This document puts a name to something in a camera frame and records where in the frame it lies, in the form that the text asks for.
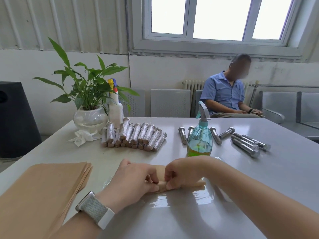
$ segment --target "watch face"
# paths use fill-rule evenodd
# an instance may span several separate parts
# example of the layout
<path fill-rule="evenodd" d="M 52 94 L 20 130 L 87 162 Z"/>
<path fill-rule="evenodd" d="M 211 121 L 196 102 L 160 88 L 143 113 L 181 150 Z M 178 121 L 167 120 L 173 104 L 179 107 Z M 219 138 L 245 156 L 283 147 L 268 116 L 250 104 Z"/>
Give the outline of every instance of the watch face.
<path fill-rule="evenodd" d="M 94 196 L 94 192 L 90 191 L 81 201 L 80 203 L 78 203 L 78 205 L 75 207 L 76 211 L 81 211 L 81 207 L 84 203 L 84 201 L 86 201 L 90 196 Z"/>

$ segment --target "chair armrest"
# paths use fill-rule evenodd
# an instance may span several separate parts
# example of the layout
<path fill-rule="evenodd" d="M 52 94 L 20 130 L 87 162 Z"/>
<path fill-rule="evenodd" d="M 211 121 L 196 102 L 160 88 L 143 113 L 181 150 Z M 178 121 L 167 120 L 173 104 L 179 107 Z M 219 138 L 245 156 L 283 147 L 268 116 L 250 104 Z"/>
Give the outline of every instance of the chair armrest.
<path fill-rule="evenodd" d="M 280 116 L 281 117 L 281 121 L 279 123 L 277 123 L 277 124 L 281 124 L 285 120 L 285 116 L 283 114 L 279 113 L 279 112 L 275 112 L 275 111 L 269 110 L 267 108 L 262 108 L 262 109 Z"/>

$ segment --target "metal bolt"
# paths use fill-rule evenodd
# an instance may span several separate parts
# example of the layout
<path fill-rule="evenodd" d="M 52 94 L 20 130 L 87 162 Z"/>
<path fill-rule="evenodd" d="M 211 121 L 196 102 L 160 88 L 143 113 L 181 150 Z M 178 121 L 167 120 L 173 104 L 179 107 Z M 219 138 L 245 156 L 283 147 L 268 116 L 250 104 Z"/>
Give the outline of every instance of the metal bolt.
<path fill-rule="evenodd" d="M 249 143 L 252 144 L 252 145 L 257 145 L 256 142 L 254 142 L 254 141 L 252 141 L 252 140 L 250 140 L 250 139 L 248 139 L 248 138 L 245 138 L 245 137 L 243 137 L 242 135 L 240 135 L 240 134 L 238 134 L 238 133 L 236 133 L 236 132 L 234 132 L 233 135 L 236 136 L 236 137 L 238 137 L 238 140 L 242 139 L 242 140 L 244 140 L 244 141 L 246 141 L 246 142 L 249 142 Z"/>
<path fill-rule="evenodd" d="M 194 131 L 194 129 L 195 129 L 195 128 L 194 128 L 193 126 L 190 126 L 190 127 L 188 128 L 189 133 L 188 133 L 188 136 L 187 136 L 187 140 L 188 140 L 190 134 Z"/>
<path fill-rule="evenodd" d="M 227 131 L 225 131 L 221 135 L 219 135 L 219 138 L 223 139 L 223 138 L 227 137 L 228 135 L 230 135 L 230 134 L 232 134 L 234 132 L 235 132 L 235 128 L 230 127 L 230 128 L 227 129 Z"/>
<path fill-rule="evenodd" d="M 251 138 L 251 137 L 249 137 L 249 136 L 246 136 L 246 135 L 243 135 L 243 137 L 245 137 L 245 138 L 247 138 L 247 139 L 250 139 L 250 140 L 256 142 L 257 145 L 258 145 L 262 150 L 264 150 L 265 152 L 269 152 L 269 150 L 270 150 L 270 148 L 271 148 L 271 145 L 268 144 L 268 143 L 265 144 L 265 143 L 259 142 L 259 141 L 255 140 L 255 139 L 253 139 L 253 138 Z"/>
<path fill-rule="evenodd" d="M 216 128 L 214 127 L 211 127 L 209 129 L 213 135 L 213 138 L 215 139 L 215 142 L 218 144 L 218 145 L 221 145 L 222 141 L 220 139 L 220 137 L 218 136 L 217 132 L 216 132 Z"/>
<path fill-rule="evenodd" d="M 237 139 L 233 139 L 232 141 L 233 141 L 234 144 L 239 146 L 241 149 L 243 149 L 244 151 L 249 153 L 249 155 L 252 158 L 257 158 L 259 156 L 259 151 L 258 150 L 251 149 L 250 147 L 248 147 L 247 145 L 243 144 L 241 141 L 239 141 Z"/>
<path fill-rule="evenodd" d="M 245 144 L 245 145 L 247 145 L 248 147 L 250 147 L 251 149 L 253 149 L 253 150 L 258 150 L 258 145 L 253 145 L 253 144 L 251 144 L 251 143 L 249 143 L 249 142 L 247 142 L 247 141 L 245 141 L 245 140 L 242 140 L 242 139 L 239 139 L 239 137 L 237 137 L 237 136 L 235 136 L 235 135 L 232 135 L 231 136 L 231 139 L 233 140 L 233 139 L 237 139 L 238 141 L 240 141 L 240 142 L 242 142 L 243 144 Z"/>
<path fill-rule="evenodd" d="M 187 145 L 187 138 L 186 138 L 186 135 L 185 135 L 185 128 L 181 126 L 180 128 L 178 128 L 178 131 L 180 132 L 182 143 L 184 145 Z"/>

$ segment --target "khaki pants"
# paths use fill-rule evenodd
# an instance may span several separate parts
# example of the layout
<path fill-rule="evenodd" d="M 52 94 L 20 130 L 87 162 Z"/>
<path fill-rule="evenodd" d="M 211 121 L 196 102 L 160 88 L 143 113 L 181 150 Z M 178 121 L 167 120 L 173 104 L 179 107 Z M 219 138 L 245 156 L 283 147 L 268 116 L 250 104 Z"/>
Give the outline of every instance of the khaki pants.
<path fill-rule="evenodd" d="M 256 114 L 243 114 L 243 113 L 224 113 L 218 112 L 211 115 L 211 117 L 237 117 L 237 118 L 260 118 L 260 116 Z"/>

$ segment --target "potted plant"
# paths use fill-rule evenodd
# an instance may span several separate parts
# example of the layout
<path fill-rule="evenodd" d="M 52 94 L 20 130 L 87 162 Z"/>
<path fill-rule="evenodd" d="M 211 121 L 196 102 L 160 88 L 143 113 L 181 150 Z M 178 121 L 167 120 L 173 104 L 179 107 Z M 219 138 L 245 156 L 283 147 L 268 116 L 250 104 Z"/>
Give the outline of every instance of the potted plant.
<path fill-rule="evenodd" d="M 49 40 L 66 65 L 64 69 L 56 70 L 53 73 L 62 76 L 62 84 L 60 85 L 41 77 L 34 77 L 33 79 L 41 80 L 44 83 L 57 86 L 63 90 L 64 94 L 53 99 L 51 102 L 68 103 L 74 101 L 78 111 L 74 113 L 73 120 L 78 129 L 86 130 L 90 133 L 95 130 L 99 132 L 105 127 L 105 123 L 108 120 L 108 102 L 113 101 L 113 99 L 110 98 L 110 92 L 114 92 L 104 77 L 120 72 L 127 67 L 118 66 L 116 63 L 105 66 L 103 60 L 97 55 L 101 69 L 88 68 L 82 62 L 74 65 L 75 67 L 83 66 L 85 68 L 85 78 L 81 73 L 70 66 L 70 61 L 63 48 L 52 39 L 49 38 Z M 74 80 L 74 85 L 71 86 L 72 90 L 69 93 L 66 92 L 64 87 L 64 81 L 68 77 Z M 130 110 L 128 99 L 123 92 L 128 92 L 134 96 L 138 96 L 139 94 L 130 88 L 121 86 L 117 86 L 117 90 L 119 99 L 124 105 L 127 105 L 128 110 Z"/>

